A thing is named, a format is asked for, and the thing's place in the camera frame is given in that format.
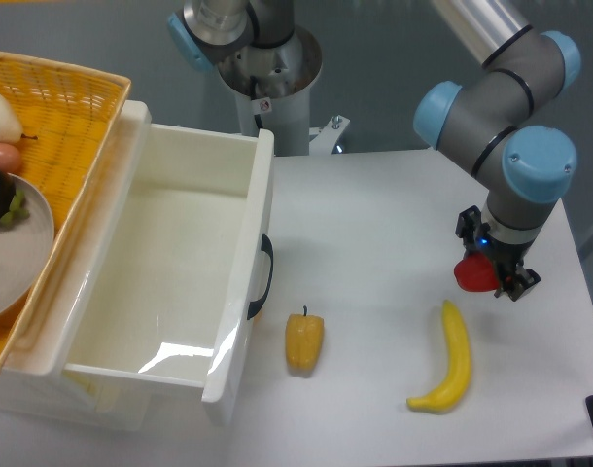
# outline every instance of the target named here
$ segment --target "white plastic bin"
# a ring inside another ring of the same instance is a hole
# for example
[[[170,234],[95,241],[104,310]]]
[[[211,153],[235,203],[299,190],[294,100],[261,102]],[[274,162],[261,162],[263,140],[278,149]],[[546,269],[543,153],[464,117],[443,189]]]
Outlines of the white plastic bin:
[[[126,106],[124,119],[149,121],[143,104]],[[147,127],[144,143],[128,141],[140,155],[113,154],[123,166],[95,187],[50,296],[0,375],[0,407],[6,386],[34,381],[53,399],[69,392],[71,402],[26,395],[10,408],[134,428],[161,393],[203,403],[214,423],[229,422],[250,303],[262,305],[272,274],[265,232],[273,136]]]

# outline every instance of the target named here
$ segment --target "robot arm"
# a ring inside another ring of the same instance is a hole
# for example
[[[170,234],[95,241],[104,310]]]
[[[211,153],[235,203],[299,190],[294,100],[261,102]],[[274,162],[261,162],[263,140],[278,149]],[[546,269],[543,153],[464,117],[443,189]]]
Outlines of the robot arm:
[[[518,126],[576,78],[579,51],[560,33],[537,33],[504,1],[432,4],[487,74],[466,89],[435,86],[416,111],[414,129],[489,190],[482,211],[472,206],[459,215],[456,235],[466,259],[479,256],[489,265],[492,286],[483,290],[516,301],[540,280],[523,258],[576,169],[576,149],[563,133]],[[318,43],[294,25],[291,0],[189,0],[169,28],[195,69],[217,64],[225,83],[252,101],[294,102],[290,97],[307,90],[322,66]],[[307,119],[287,105],[266,120],[277,155],[307,154],[309,106],[300,107]],[[243,125],[253,118],[241,114],[239,108],[241,131],[253,134],[255,127]],[[262,127],[259,116],[256,122]]]
[[[208,71],[246,46],[287,42],[295,30],[294,8],[292,0],[188,0],[168,26],[189,64]]]
[[[276,155],[309,153],[309,89],[322,54],[314,36],[295,26],[292,0],[189,0],[168,26],[194,69],[217,66],[242,134],[266,128]]]
[[[516,301],[540,280],[523,257],[576,169],[575,146],[562,132],[517,126],[576,78],[579,51],[560,33],[537,33],[498,0],[433,4],[488,73],[467,89],[435,86],[414,129],[489,189],[482,212],[473,206],[459,215],[456,234],[466,257],[489,260],[496,296]]]

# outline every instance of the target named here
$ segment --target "banana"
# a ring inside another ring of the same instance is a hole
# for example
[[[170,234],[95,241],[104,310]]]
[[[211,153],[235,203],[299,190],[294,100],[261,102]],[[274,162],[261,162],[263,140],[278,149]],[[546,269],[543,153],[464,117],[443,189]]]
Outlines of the banana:
[[[443,302],[441,320],[448,349],[448,373],[441,384],[425,396],[409,397],[406,400],[413,411],[446,412],[461,400],[470,385],[470,339],[461,311],[446,300]]]

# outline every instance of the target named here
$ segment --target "gray wall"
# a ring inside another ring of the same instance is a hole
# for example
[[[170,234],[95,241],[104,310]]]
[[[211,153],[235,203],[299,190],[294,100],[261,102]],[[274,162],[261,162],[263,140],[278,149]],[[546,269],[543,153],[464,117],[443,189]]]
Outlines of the gray wall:
[[[236,132],[223,85],[213,74],[194,73],[170,42],[165,19],[183,2],[0,4],[0,50],[125,75],[133,81],[131,98],[146,102],[157,123]],[[578,174],[565,202],[579,239],[593,221],[593,0],[514,3],[536,29],[572,36],[582,53],[577,82],[529,122],[559,127],[578,148]],[[411,129],[422,96],[441,81],[469,85],[481,76],[425,0],[296,0],[296,20],[324,53],[311,124],[336,113],[350,118],[351,152],[424,147]],[[593,255],[584,269],[593,297]]]

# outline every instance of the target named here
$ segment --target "pear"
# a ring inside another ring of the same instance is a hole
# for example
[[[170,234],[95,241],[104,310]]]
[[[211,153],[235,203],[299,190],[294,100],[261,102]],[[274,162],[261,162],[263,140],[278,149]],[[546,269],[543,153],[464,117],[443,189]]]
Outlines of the pear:
[[[22,137],[22,124],[7,99],[0,94],[0,143],[14,144]]]

